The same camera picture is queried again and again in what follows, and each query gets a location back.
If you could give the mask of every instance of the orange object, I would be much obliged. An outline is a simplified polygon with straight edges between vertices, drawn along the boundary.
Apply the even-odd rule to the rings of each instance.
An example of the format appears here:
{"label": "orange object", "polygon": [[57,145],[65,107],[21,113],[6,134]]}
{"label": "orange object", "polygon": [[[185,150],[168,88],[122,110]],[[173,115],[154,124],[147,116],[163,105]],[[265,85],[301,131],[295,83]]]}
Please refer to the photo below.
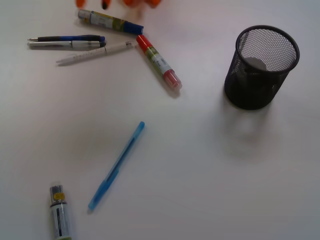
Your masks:
{"label": "orange object", "polygon": [[[156,7],[161,0],[144,0],[146,3],[148,3],[152,7]],[[123,0],[124,4],[135,7],[139,2],[142,2],[142,0]]]}
{"label": "orange object", "polygon": [[[124,4],[130,7],[135,7],[143,0],[123,0]],[[156,7],[161,0],[144,0],[146,3],[148,3],[151,7]],[[75,0],[75,4],[78,9],[83,9],[86,6],[87,0]],[[111,0],[102,0],[101,6],[103,9],[109,8],[111,4]]]}
{"label": "orange object", "polygon": [[102,8],[106,10],[110,6],[111,0],[102,0]]}
{"label": "orange object", "polygon": [[78,9],[82,9],[86,5],[86,0],[75,0],[75,5]]}

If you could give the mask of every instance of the black and blue pen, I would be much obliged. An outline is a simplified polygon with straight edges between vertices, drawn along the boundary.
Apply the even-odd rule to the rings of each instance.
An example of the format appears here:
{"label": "black and blue pen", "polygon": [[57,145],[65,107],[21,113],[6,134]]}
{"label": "black and blue pen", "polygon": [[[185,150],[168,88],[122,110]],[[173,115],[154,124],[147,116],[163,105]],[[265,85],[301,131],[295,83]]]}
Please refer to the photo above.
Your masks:
{"label": "black and blue pen", "polygon": [[33,42],[55,42],[55,41],[99,41],[104,42],[105,37],[99,35],[80,35],[80,36],[41,36],[30,38]]}

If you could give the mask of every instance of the product label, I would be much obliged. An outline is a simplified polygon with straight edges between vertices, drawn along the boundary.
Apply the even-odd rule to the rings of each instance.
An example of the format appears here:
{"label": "product label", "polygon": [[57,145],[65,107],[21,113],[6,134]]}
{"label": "product label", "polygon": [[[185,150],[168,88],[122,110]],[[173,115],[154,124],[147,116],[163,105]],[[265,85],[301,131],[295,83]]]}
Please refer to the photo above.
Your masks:
{"label": "product label", "polygon": [[90,23],[94,25],[99,25],[104,28],[113,28],[114,18],[112,16],[104,15],[98,12],[92,13],[90,18]]}
{"label": "product label", "polygon": [[59,204],[50,207],[55,240],[71,240],[68,206]]}
{"label": "product label", "polygon": [[148,47],[145,51],[145,55],[152,62],[154,68],[161,74],[165,74],[166,71],[172,69],[159,52],[152,46]]}

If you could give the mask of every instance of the pen cap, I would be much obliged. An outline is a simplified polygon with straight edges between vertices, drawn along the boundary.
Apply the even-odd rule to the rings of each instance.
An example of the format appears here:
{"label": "pen cap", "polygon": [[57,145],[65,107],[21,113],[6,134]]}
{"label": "pen cap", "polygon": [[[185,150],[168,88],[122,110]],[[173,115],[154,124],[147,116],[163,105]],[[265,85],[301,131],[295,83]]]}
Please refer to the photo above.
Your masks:
{"label": "pen cap", "polygon": [[125,33],[139,35],[144,32],[144,26],[125,21],[123,24],[123,31]]}
{"label": "pen cap", "polygon": [[62,185],[50,187],[51,204],[65,203],[65,194]]}
{"label": "pen cap", "polygon": [[76,15],[78,16],[78,18],[80,19],[89,19],[90,15],[91,15],[91,11],[89,10],[77,10]]}
{"label": "pen cap", "polygon": [[172,88],[177,93],[182,88],[182,83],[180,79],[177,77],[175,71],[173,71],[172,69],[166,71],[163,74],[163,79],[170,86],[170,88]]}
{"label": "pen cap", "polygon": [[138,42],[140,48],[142,49],[142,51],[145,53],[147,48],[151,48],[152,44],[148,41],[148,39],[140,34],[139,36],[136,37],[136,41]]}

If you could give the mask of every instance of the red marker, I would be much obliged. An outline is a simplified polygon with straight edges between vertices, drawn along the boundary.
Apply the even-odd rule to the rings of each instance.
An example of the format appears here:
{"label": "red marker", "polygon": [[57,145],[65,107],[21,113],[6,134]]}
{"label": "red marker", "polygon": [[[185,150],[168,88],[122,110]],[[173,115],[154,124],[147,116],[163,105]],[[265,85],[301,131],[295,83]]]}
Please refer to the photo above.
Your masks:
{"label": "red marker", "polygon": [[175,74],[175,71],[169,66],[169,64],[164,60],[164,58],[158,53],[158,51],[152,46],[148,39],[144,35],[138,35],[136,37],[140,48],[144,54],[148,57],[149,61],[152,63],[153,67],[163,76],[165,82],[174,91],[179,92],[182,87],[180,79]]}

